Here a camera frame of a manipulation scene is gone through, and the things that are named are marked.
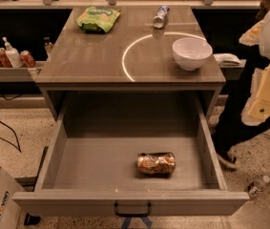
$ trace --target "white bowl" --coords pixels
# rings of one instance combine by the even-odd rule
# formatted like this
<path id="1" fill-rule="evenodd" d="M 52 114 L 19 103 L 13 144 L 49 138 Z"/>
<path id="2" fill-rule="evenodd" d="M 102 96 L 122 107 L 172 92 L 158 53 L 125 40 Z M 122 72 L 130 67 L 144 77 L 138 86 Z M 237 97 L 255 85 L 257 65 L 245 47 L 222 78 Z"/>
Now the white bowl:
<path id="1" fill-rule="evenodd" d="M 186 71 L 202 66 L 212 52 L 210 44 L 202 38 L 185 37 L 173 43 L 174 60 Z"/>

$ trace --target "spray bottle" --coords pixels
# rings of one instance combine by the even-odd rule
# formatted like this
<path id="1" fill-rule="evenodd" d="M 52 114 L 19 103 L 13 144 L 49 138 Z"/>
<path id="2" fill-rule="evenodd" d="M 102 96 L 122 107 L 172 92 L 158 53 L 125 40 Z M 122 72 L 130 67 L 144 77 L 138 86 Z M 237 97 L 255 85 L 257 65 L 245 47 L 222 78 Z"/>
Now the spray bottle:
<path id="1" fill-rule="evenodd" d="M 10 60 L 11 65 L 14 68 L 20 68 L 23 65 L 22 59 L 20 57 L 19 51 L 16 48 L 13 48 L 12 45 L 8 42 L 7 37 L 3 37 L 5 41 L 6 54 Z"/>

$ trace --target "drawer handle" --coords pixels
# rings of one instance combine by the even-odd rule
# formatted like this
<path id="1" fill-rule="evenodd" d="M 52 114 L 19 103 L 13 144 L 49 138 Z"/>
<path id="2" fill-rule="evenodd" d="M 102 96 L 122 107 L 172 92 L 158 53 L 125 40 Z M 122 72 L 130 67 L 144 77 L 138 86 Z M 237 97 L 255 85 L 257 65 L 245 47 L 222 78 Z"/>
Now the drawer handle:
<path id="1" fill-rule="evenodd" d="M 114 212 L 118 217 L 121 218 L 146 218 L 152 213 L 152 204 L 149 202 L 147 204 L 148 210 L 146 213 L 143 214 L 126 214 L 126 213 L 119 213 L 117 208 L 117 202 L 114 204 Z"/>

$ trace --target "chip bag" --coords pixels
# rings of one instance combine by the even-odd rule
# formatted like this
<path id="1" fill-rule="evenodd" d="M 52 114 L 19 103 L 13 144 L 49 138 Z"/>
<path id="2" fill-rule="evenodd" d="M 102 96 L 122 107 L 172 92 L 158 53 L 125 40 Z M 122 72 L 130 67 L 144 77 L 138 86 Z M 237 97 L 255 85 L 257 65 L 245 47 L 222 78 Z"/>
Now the chip bag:
<path id="1" fill-rule="evenodd" d="M 78 27 L 83 31 L 108 32 L 114 25 L 120 10 L 88 6 L 76 19 Z"/>

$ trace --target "small bottle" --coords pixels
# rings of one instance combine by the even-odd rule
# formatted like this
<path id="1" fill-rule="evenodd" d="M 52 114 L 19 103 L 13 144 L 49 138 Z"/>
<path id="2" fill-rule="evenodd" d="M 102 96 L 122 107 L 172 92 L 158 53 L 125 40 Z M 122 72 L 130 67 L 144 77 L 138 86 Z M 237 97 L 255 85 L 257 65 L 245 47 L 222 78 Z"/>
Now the small bottle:
<path id="1" fill-rule="evenodd" d="M 50 56 L 50 52 L 52 51 L 53 44 L 49 37 L 44 37 L 45 41 L 45 50 L 47 52 L 47 56 Z"/>
<path id="2" fill-rule="evenodd" d="M 23 65 L 22 59 L 20 57 L 19 51 L 16 48 L 13 48 L 11 44 L 7 41 L 7 37 L 3 37 L 5 41 L 6 54 L 10 60 L 11 65 L 14 68 L 20 68 Z"/>
<path id="3" fill-rule="evenodd" d="M 247 188 L 247 192 L 250 198 L 257 197 L 262 193 L 270 182 L 269 176 L 262 176 L 255 179 Z"/>

